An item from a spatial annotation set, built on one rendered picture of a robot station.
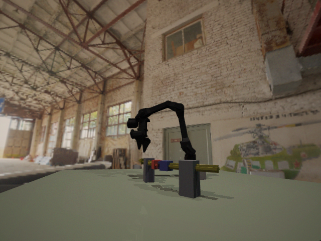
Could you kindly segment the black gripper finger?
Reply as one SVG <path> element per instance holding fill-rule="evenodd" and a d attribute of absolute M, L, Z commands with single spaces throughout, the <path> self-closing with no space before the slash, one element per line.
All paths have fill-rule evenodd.
<path fill-rule="evenodd" d="M 143 152 L 145 153 L 147 147 L 149 146 L 150 142 L 144 142 L 142 143 L 142 148 L 143 148 Z"/>
<path fill-rule="evenodd" d="M 133 137 L 136 140 L 138 150 L 140 150 L 144 137 Z"/>

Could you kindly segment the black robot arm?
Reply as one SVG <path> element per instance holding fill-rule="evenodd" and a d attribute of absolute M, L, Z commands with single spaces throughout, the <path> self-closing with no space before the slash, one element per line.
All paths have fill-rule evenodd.
<path fill-rule="evenodd" d="M 176 112 L 180 129 L 182 134 L 182 141 L 180 141 L 182 150 L 186 153 L 185 160 L 196 160 L 196 150 L 192 148 L 192 144 L 188 138 L 185 118 L 184 118 L 184 105 L 182 103 L 172 102 L 167 100 L 161 104 L 155 105 L 150 108 L 142 108 L 138 111 L 138 114 L 135 118 L 128 118 L 127 128 L 137 128 L 140 126 L 147 127 L 147 122 L 150 122 L 148 117 L 153 113 L 161 111 L 163 109 L 169 108 Z"/>

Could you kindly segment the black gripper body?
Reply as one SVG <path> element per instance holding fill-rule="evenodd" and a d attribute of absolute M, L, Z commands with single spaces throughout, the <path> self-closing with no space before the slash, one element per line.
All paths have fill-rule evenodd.
<path fill-rule="evenodd" d="M 147 127 L 145 126 L 140 126 L 137 128 L 137 132 L 133 132 L 132 133 L 132 136 L 133 137 L 144 137 L 143 139 L 143 143 L 144 142 L 150 142 L 150 139 L 149 138 L 146 138 L 147 137 L 147 132 L 148 132 L 148 129 Z"/>

